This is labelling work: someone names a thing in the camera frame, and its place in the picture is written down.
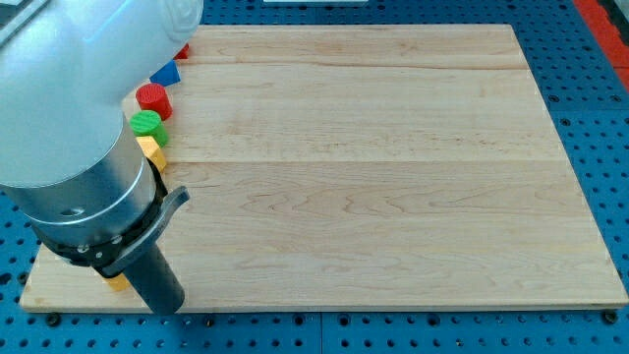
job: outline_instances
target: blue block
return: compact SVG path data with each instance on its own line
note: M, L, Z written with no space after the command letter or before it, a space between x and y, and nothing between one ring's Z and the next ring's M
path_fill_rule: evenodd
M160 84L164 87L168 87L181 82L179 76L179 70L177 69L177 63L174 60L168 62L163 68L159 69L157 73L150 77L150 81L154 84Z

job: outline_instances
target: wooden cutting board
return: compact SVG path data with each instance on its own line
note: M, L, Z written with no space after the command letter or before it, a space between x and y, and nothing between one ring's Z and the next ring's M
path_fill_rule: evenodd
M182 312L628 303L511 27L205 27L191 46L165 180L192 199L160 241ZM22 305L148 312L43 248Z

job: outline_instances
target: wooden board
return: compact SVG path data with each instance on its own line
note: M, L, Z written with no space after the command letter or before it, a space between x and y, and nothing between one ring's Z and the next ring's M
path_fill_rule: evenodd
M214 27L191 46L165 180L192 200L160 241L182 312L627 304L510 27ZM45 249L22 305L147 312Z

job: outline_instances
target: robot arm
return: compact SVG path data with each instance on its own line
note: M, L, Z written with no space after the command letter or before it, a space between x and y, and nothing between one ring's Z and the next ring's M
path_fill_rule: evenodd
M160 314L184 294L154 242L188 194L168 194L121 101L192 36L202 4L0 0L0 188L53 252L124 272Z

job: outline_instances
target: red cylinder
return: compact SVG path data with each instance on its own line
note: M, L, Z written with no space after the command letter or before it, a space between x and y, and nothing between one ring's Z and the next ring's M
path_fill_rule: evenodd
M168 100L166 88L160 84L148 84L139 88L136 99L142 110L152 110L159 114L164 121L173 114L173 107Z

